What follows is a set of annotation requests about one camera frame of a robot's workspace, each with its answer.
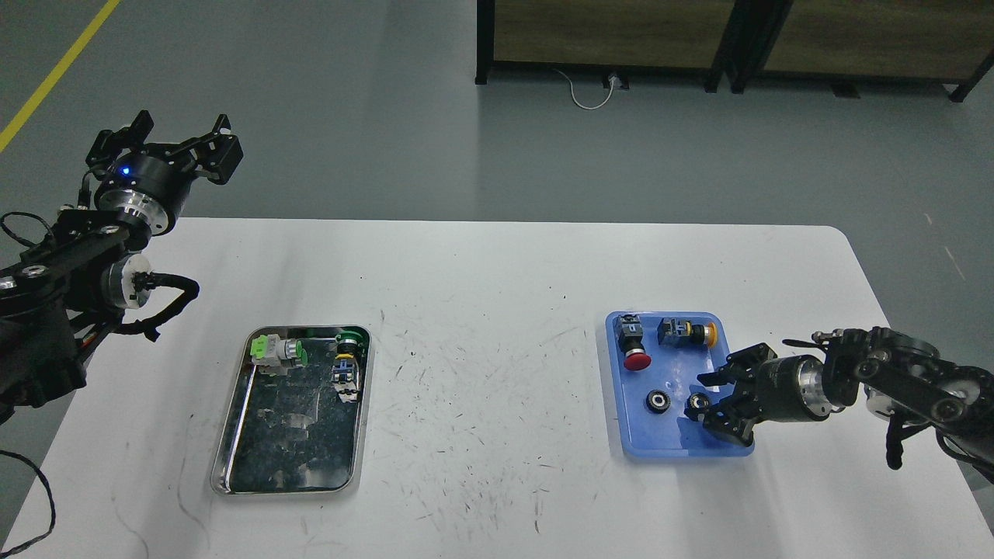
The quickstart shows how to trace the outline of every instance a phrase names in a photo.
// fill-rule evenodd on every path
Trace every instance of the yellow floor line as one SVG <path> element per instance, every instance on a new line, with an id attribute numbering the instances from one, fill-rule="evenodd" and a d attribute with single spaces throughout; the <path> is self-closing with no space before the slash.
<path id="1" fill-rule="evenodd" d="M 14 115 L 14 119 L 4 127 L 2 132 L 0 132 L 0 153 L 3 153 L 3 150 L 7 148 L 7 144 L 10 143 L 10 140 L 14 139 L 14 136 L 17 135 L 17 132 L 21 129 L 21 126 L 24 126 L 24 123 L 28 121 L 28 118 L 30 118 L 31 114 L 35 112 L 38 105 L 42 103 L 45 96 L 48 95 L 56 83 L 59 82 L 59 79 L 61 79 L 63 74 L 66 73 L 69 66 L 73 64 L 76 57 L 80 55 L 83 48 L 85 48 L 86 44 L 89 43 L 89 40 L 93 38 L 93 35 L 96 35 L 97 30 L 100 29 L 100 26 L 107 20 L 107 17 L 110 16 L 110 12 L 114 11 L 114 8 L 117 7 L 119 2 L 120 0 L 107 0 L 107 3 L 100 8 L 100 11 L 97 12 L 96 17 L 93 18 L 93 21 L 89 22 L 86 29 L 83 29 L 83 34 L 76 39 L 76 42 L 73 43 L 71 47 L 69 47 L 69 50 L 66 51 L 62 59 L 59 60 L 59 63 L 52 68 L 52 71 L 49 72 L 42 84 L 38 86 L 34 93 L 31 94 L 31 97 L 28 98 L 28 102 L 24 103 L 21 110 L 18 110 L 17 114 Z"/>

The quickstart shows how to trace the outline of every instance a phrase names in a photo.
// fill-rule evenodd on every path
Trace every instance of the robotic arm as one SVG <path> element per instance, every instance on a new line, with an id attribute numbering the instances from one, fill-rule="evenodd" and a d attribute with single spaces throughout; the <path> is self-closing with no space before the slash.
<path id="1" fill-rule="evenodd" d="M 152 126 L 142 110 L 130 126 L 97 135 L 77 205 L 46 225 L 40 243 L 3 225 L 28 250 L 0 270 L 0 423 L 15 406 L 41 407 L 85 386 L 85 364 L 108 334 L 155 341 L 156 328 L 197 297 L 195 281 L 153 272 L 140 252 L 176 225 L 194 180 L 228 182 L 242 148 L 224 114 L 210 132 L 181 143 L 145 143 Z M 95 193 L 90 174 L 100 181 Z M 122 323 L 158 286 L 183 293 L 152 318 Z"/>
<path id="2" fill-rule="evenodd" d="M 994 482 L 994 375 L 943 361 L 931 345 L 889 328 L 815 332 L 811 339 L 783 343 L 818 349 L 824 363 L 813 355 L 777 357 L 764 343 L 732 353 L 698 376 L 705 386 L 735 385 L 732 395 L 714 405 L 688 402 L 687 417 L 747 447 L 755 425 L 825 421 L 856 403 L 862 383 L 867 407 L 890 423 L 891 469 L 901 467 L 904 439 L 935 427 L 944 452 Z"/>

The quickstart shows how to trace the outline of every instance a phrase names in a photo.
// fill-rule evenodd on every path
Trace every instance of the electrical component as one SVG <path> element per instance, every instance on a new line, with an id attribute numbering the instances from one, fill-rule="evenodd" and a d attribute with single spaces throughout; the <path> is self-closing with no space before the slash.
<path id="1" fill-rule="evenodd" d="M 695 418 L 699 418 L 711 408 L 711 398 L 703 392 L 695 392 L 687 398 L 687 402 L 684 404 L 684 415 L 688 418 L 699 421 Z"/>
<path id="2" fill-rule="evenodd" d="M 285 375 L 287 369 L 307 365 L 307 350 L 300 340 L 282 339 L 277 334 L 263 334 L 251 341 L 248 349 L 251 362 L 263 367 L 260 372 L 269 375 Z"/>
<path id="3" fill-rule="evenodd" d="M 354 330 L 343 330 L 335 336 L 338 354 L 331 367 L 331 384 L 342 402 L 354 404 L 359 400 L 359 357 L 366 348 L 366 337 Z"/>
<path id="4" fill-rule="evenodd" d="M 622 314 L 615 326 L 618 346 L 624 353 L 625 369 L 641 371 L 652 363 L 652 357 L 645 352 L 642 345 L 642 321 L 637 314 Z"/>
<path id="5" fill-rule="evenodd" d="M 662 390 L 653 390 L 645 397 L 645 405 L 654 414 L 662 414 L 670 409 L 670 397 Z"/>
<path id="6" fill-rule="evenodd" d="M 690 320 L 663 318 L 656 330 L 659 345 L 681 347 L 686 345 L 707 345 L 718 343 L 718 326 L 714 322 L 693 324 Z"/>

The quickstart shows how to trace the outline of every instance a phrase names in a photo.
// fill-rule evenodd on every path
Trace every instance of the blue plastic tray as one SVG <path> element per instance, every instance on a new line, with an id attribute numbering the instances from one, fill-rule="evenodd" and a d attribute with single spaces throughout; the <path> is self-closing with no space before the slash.
<path id="1" fill-rule="evenodd" d="M 642 322 L 642 345 L 652 357 L 652 364 L 641 371 L 629 371 L 621 364 L 624 354 L 617 344 L 615 324 L 622 314 L 637 314 Z M 695 324 L 714 322 L 718 326 L 718 343 L 710 349 L 706 346 L 660 346 L 656 330 L 663 318 L 684 318 Z M 744 448 L 719 441 L 700 423 L 683 414 L 684 404 L 694 392 L 707 394 L 712 402 L 732 394 L 731 385 L 720 387 L 716 392 L 697 380 L 697 375 L 713 372 L 724 365 L 729 354 L 725 328 L 716 316 L 708 312 L 617 311 L 607 316 L 605 326 L 621 446 L 626 453 L 641 459 L 743 457 L 752 453 L 755 444 Z M 649 411 L 645 397 L 652 390 L 669 394 L 670 409 L 666 413 Z"/>

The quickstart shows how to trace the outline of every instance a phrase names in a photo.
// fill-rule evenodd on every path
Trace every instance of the white table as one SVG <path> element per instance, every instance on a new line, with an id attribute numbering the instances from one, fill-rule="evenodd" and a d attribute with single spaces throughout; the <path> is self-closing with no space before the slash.
<path id="1" fill-rule="evenodd" d="M 98 350 L 43 466 L 59 523 L 27 557 L 994 557 L 956 464 L 923 435 L 890 471 L 862 401 L 761 425 L 744 459 L 621 451 L 604 317 L 706 310 L 733 349 L 781 355 L 885 325 L 834 229 L 183 219 L 146 255 L 201 297 L 157 343 Z M 246 336 L 342 323 L 375 344 L 358 484 L 212 493 Z M 35 483 L 8 545 L 47 523 Z"/>

